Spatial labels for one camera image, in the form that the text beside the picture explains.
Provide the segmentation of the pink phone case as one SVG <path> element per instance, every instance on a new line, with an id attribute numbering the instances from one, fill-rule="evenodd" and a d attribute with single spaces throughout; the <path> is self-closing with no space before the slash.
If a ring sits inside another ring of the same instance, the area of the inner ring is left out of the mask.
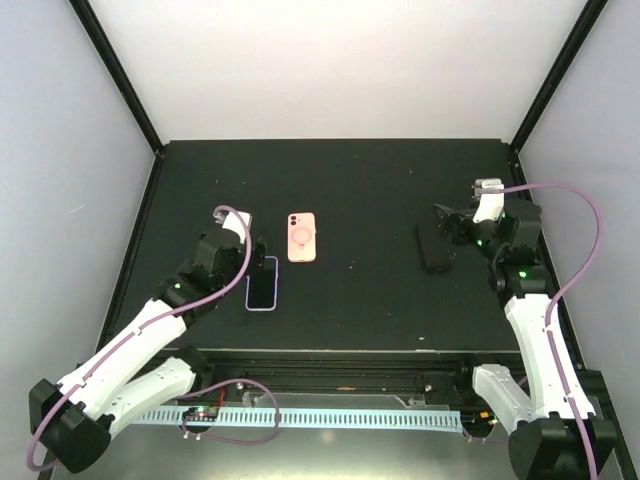
<path id="1" fill-rule="evenodd" d="M 316 259 L 316 222 L 311 212 L 292 213 L 287 220 L 287 258 L 292 263 Z"/>

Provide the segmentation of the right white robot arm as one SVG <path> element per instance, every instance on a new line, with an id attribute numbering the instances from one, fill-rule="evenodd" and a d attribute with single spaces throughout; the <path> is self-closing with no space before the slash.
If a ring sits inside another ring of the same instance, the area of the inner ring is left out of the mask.
<path id="1" fill-rule="evenodd" d="M 487 259 L 489 282 L 515 334 L 527 384 L 509 369 L 482 364 L 454 379 L 457 396 L 483 399 L 508 434 L 519 479 L 595 479 L 617 441 L 598 418 L 564 342 L 548 272 L 539 261 L 541 209 L 489 195 L 475 208 L 435 205 L 436 232 L 447 247 L 472 245 Z"/>

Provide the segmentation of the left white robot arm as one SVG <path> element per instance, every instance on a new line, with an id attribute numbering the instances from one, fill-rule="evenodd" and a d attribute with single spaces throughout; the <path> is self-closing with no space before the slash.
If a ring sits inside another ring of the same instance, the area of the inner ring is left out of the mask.
<path id="1" fill-rule="evenodd" d="M 152 371 L 140 371 L 182 336 L 248 274 L 264 265 L 266 245 L 232 232 L 202 235 L 196 258 L 167 278 L 156 296 L 92 358 L 56 382 L 30 391 L 30 430 L 71 473 L 93 465 L 127 426 L 161 404 L 188 394 L 207 397 L 215 376 L 193 347 Z"/>

